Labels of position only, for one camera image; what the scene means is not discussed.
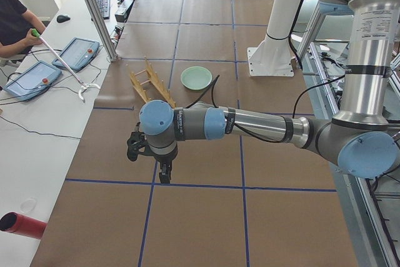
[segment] black mouse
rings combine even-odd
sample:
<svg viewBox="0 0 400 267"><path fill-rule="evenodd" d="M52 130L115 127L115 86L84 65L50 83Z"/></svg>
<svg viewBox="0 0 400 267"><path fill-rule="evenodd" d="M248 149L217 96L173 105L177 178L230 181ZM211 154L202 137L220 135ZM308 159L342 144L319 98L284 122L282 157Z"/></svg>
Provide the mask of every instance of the black mouse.
<svg viewBox="0 0 400 267"><path fill-rule="evenodd" d="M71 18L68 15L58 15L57 16L57 22L58 23L63 23L65 21L70 20Z"/></svg>

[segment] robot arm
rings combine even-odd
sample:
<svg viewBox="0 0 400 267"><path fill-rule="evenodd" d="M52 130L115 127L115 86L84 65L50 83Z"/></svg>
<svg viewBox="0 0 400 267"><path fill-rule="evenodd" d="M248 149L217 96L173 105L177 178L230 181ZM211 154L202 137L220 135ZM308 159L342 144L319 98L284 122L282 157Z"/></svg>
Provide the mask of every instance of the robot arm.
<svg viewBox="0 0 400 267"><path fill-rule="evenodd" d="M132 133L128 158L154 156L160 179L169 183L177 141L219 139L243 134L270 143L292 143L336 164L340 172L373 178L390 169L399 154L382 116L390 58L400 15L400 0L321 0L332 11L347 5L354 13L340 111L331 121L284 118L232 108L197 104L175 110L163 101L143 106L143 132Z"/></svg>

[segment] green bowl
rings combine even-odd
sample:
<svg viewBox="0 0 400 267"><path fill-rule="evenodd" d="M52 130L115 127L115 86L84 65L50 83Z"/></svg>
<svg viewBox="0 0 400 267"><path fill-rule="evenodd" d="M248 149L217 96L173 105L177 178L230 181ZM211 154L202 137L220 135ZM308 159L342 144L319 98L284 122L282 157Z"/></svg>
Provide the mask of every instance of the green bowl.
<svg viewBox="0 0 400 267"><path fill-rule="evenodd" d="M190 90L202 90L208 86L213 76L211 72L200 66L185 69L181 74L182 84Z"/></svg>

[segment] black keyboard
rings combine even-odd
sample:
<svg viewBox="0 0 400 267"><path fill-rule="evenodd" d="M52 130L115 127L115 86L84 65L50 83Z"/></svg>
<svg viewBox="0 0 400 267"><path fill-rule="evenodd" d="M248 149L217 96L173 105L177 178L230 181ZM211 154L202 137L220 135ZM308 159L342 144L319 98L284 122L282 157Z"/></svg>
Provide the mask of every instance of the black keyboard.
<svg viewBox="0 0 400 267"><path fill-rule="evenodd" d="M110 19L110 0L96 0L103 19Z"/></svg>

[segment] red cup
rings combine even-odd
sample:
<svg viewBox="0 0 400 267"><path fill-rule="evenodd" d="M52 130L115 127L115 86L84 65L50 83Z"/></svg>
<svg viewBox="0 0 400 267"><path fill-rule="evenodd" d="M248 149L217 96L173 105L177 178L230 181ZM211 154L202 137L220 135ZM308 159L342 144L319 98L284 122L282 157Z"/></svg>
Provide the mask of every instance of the red cup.
<svg viewBox="0 0 400 267"><path fill-rule="evenodd" d="M42 238L47 223L14 212L0 219L0 230L30 238Z"/></svg>

